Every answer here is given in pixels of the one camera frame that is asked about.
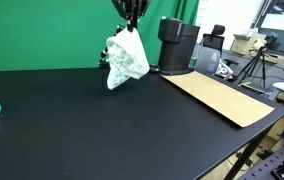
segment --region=green screen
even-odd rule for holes
[[[152,0],[141,18],[138,31],[150,64],[159,58],[161,17],[173,17],[177,4]],[[187,4],[184,16],[193,9]],[[0,71],[97,67],[117,25],[126,22],[111,0],[0,0]]]

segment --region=tripod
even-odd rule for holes
[[[265,88],[265,60],[264,60],[264,53],[263,50],[265,49],[264,46],[260,47],[256,56],[241,70],[238,77],[244,72],[241,80],[238,84],[241,84],[245,78],[252,77],[254,69],[256,68],[257,63],[259,62],[260,57],[262,56],[262,79],[263,79],[263,87]]]

